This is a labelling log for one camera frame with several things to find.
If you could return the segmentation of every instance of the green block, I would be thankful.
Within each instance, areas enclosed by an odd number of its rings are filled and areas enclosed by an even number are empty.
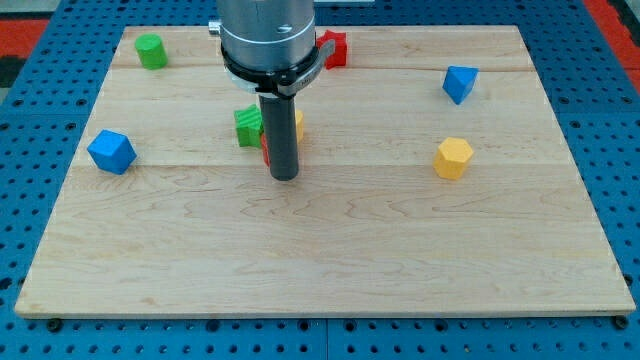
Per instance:
[[[264,130],[260,109],[253,104],[244,110],[236,110],[233,115],[236,119],[236,133],[240,146],[253,146],[261,149],[260,135]]]
[[[162,46],[162,39],[156,34],[144,34],[136,39],[136,51],[142,67],[156,70],[167,65],[167,54]]]

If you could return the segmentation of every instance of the blue pentagonal block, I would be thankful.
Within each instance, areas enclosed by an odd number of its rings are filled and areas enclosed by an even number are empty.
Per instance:
[[[442,88],[457,105],[469,95],[476,81],[478,69],[472,67],[449,66]]]
[[[102,130],[87,150],[100,169],[118,175],[124,174],[136,158],[129,139],[109,130]]]

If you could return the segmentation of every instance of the plastic block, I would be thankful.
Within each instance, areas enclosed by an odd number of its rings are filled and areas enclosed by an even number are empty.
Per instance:
[[[298,144],[304,137],[304,113],[302,110],[296,110],[296,141]]]
[[[473,149],[465,139],[446,138],[433,160],[433,168],[444,179],[457,180],[464,174],[473,156]]]
[[[142,67],[149,70],[161,69],[167,65],[167,53],[162,38],[156,34],[144,34],[136,39],[136,51]]]
[[[260,144],[262,144],[262,158],[264,159],[265,165],[267,165],[268,167],[271,163],[269,162],[269,148],[267,147],[267,136],[264,133],[260,135]]]
[[[442,88],[454,103],[460,105],[473,89],[477,75],[477,68],[449,66]]]
[[[324,35],[316,39],[316,46],[321,47],[331,39],[336,41],[336,52],[329,56],[324,62],[324,67],[327,70],[336,66],[347,65],[347,33],[337,33],[327,30]]]
[[[236,119],[236,133],[238,134],[238,144],[241,147],[253,146],[262,148],[260,135],[264,132],[262,127],[262,114],[255,104],[244,110],[234,112]]]
[[[109,130],[102,130],[87,150],[98,168],[117,175],[124,174],[137,156],[129,138]]]

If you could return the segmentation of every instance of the gray metal cylinder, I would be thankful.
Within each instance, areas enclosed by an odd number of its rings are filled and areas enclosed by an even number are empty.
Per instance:
[[[222,46],[256,71],[290,68],[315,46],[313,0],[218,0]]]

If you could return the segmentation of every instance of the wooden board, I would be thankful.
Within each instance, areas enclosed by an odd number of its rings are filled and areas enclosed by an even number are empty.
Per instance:
[[[232,112],[256,101],[205,28],[128,28],[16,311],[29,318],[491,317],[635,308],[515,27],[345,28],[349,67],[296,98],[301,173],[270,178]],[[142,69],[136,37],[170,64]],[[456,106],[450,64],[481,69]],[[86,147],[138,152],[123,176]],[[465,176],[431,167],[447,136]]]

